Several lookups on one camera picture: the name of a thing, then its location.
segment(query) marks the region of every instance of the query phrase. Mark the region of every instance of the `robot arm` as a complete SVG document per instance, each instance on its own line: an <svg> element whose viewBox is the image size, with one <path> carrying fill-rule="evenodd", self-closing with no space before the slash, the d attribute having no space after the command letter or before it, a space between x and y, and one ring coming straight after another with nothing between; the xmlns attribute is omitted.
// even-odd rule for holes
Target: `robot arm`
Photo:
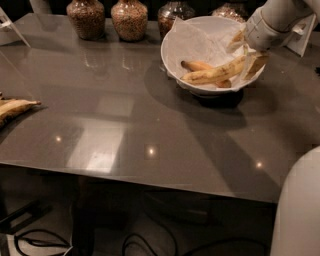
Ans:
<svg viewBox="0 0 320 256"><path fill-rule="evenodd" d="M313 13L320 21L320 0L268 0L247 21L246 42L259 51L279 47L293 26Z"/></svg>
<svg viewBox="0 0 320 256"><path fill-rule="evenodd" d="M320 255L320 147L302 156L282 188L271 256Z"/></svg>

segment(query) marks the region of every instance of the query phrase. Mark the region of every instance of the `black cable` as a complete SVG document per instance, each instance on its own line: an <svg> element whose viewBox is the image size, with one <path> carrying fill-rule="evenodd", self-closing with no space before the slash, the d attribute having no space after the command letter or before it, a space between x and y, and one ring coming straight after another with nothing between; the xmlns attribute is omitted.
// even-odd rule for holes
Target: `black cable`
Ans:
<svg viewBox="0 0 320 256"><path fill-rule="evenodd" d="M42 241L42 240L38 240L38 239L32 239L32 238L28 238L25 237L26 235L30 234L30 233L46 233L49 234L55 238L57 238L58 240L60 240L62 243L52 243L49 241ZM22 255L22 256L31 256L28 254L25 254L19 245L19 241L25 241L27 242L29 245L35 246L35 247L60 247L60 248L70 248L71 245L61 236L59 236L58 234L51 232L49 230L45 230L45 229L32 229L26 232L21 233L20 235L15 235L14 236L14 246L17 250L17 252ZM65 255L65 253L56 253L56 254L51 254L48 256L63 256Z"/></svg>
<svg viewBox="0 0 320 256"><path fill-rule="evenodd" d="M147 207L145 205L145 199L144 199L144 194L145 192L143 192L143 198L142 198L142 208L145 212L145 214L148 216L149 219L151 219L153 222L155 222L156 224L158 224L160 227L162 227L165 231L167 231L167 233L170 235L173 243L174 243L174 256L178 256L179 255L179 248L178 248L178 242L177 239L175 238L174 234L172 233L172 231L166 226L164 225L161 221L157 220L156 218L154 218L147 210Z"/></svg>
<svg viewBox="0 0 320 256"><path fill-rule="evenodd" d="M148 243L148 241L141 235L137 234L137 233L131 233L130 235L128 235L125 240L123 241L122 244L122 256L126 255L126 248L127 246L127 242L130 238L132 237L138 237L139 239L141 239L143 241L143 243L148 247L148 249L150 250L150 252L152 253L152 255L154 256L158 256L158 254L152 249L151 245ZM140 245L139 243L135 242L136 245L139 245L139 247L143 248L142 245Z"/></svg>
<svg viewBox="0 0 320 256"><path fill-rule="evenodd" d="M197 248L194 248L186 253L184 253L182 256L191 256L196 252L199 252L201 250L210 248L210 247L215 247L218 245L222 245L222 244L226 244L226 243L230 243L230 242L250 242L250 243L254 243L254 244L258 244L260 246L263 247L264 250L264 255L267 255L267 251L269 249L269 247L267 245L265 245L264 243L261 243L260 241L254 240L254 239L250 239L250 238L243 238L243 237L235 237L235 238L227 238L227 239L222 239L222 240L217 240L217 241L213 241L204 245L201 245Z"/></svg>
<svg viewBox="0 0 320 256"><path fill-rule="evenodd" d="M144 247L144 246L141 246L141 244L139 244L138 242L135 242L135 241L131 241L131 242L128 242L124 247L123 247L123 250L124 252L126 251L126 249L131 246L131 245L136 245L138 246L140 249L142 249L145 253L147 253L148 255L150 255L150 252Z"/></svg>

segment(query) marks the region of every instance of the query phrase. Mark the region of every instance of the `spice jar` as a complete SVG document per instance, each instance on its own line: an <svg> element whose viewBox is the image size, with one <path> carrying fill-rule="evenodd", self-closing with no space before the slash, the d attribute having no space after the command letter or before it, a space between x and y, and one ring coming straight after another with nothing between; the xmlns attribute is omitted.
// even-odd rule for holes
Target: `spice jar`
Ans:
<svg viewBox="0 0 320 256"><path fill-rule="evenodd" d="M224 17L244 23L249 18L244 2L232 1L223 4L212 12L212 16Z"/></svg>
<svg viewBox="0 0 320 256"><path fill-rule="evenodd" d="M170 31L174 20L179 17L182 20L187 20L195 16L195 10L185 1L168 1L158 11L158 26L160 36L163 39Z"/></svg>
<svg viewBox="0 0 320 256"><path fill-rule="evenodd" d="M139 0L119 0L111 8L113 26L118 36L128 42L143 39L148 25L148 9Z"/></svg>
<svg viewBox="0 0 320 256"><path fill-rule="evenodd" d="M104 6L98 0L72 0L67 15L80 38L96 40L104 35Z"/></svg>

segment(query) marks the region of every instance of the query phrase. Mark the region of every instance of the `gray table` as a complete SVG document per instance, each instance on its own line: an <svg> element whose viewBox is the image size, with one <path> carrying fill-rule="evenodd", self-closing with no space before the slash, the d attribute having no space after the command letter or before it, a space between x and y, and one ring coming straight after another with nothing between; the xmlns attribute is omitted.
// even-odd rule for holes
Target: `gray table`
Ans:
<svg viewBox="0 0 320 256"><path fill-rule="evenodd" d="M119 41L108 19L96 42L65 16L17 26L32 48L0 48L0 91L43 107L1 130L5 165L277 202L292 165L320 143L319 34L304 58L277 49L243 92L200 101L160 70L156 22L139 43Z"/></svg>

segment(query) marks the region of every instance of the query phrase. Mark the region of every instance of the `wall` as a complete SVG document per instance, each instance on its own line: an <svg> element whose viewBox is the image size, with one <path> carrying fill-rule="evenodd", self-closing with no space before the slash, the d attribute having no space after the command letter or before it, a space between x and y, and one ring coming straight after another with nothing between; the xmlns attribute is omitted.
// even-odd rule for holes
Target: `wall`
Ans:
<svg viewBox="0 0 320 256"><path fill-rule="evenodd" d="M49 0L50 6L54 14L66 14L66 6L72 0ZM110 17L111 7L117 3L117 0L99 0L105 6L106 17ZM247 10L252 13L258 6L262 5L263 0L244 0ZM166 4L165 0L141 0L148 6L149 20L157 19L159 8ZM219 7L224 2L222 0L190 0L189 5L192 6L197 13L197 16L209 15L214 9ZM32 12L28 0L0 0L0 6L9 15L12 20L16 20L28 12Z"/></svg>

